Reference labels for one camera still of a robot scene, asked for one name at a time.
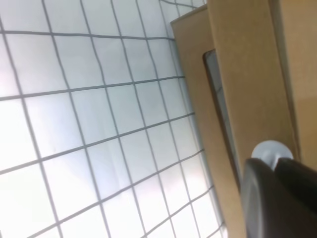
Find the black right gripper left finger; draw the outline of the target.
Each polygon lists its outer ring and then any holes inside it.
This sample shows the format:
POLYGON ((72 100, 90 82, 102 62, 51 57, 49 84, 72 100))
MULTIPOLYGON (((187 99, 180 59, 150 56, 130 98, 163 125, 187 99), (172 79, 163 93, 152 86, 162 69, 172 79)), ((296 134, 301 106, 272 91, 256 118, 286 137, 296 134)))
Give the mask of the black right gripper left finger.
POLYGON ((260 159, 248 159, 241 184, 241 203, 249 238, 315 238, 317 223, 278 218, 274 203, 282 197, 274 171, 260 159))

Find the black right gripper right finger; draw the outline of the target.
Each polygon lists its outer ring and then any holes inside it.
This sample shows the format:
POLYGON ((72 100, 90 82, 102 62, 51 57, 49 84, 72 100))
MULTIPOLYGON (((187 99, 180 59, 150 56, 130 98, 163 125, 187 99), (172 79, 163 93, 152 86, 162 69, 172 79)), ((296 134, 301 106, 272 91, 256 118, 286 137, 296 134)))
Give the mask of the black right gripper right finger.
POLYGON ((274 203, 274 214, 282 219, 317 222, 317 172, 307 166, 280 158, 274 170, 283 189, 274 203))

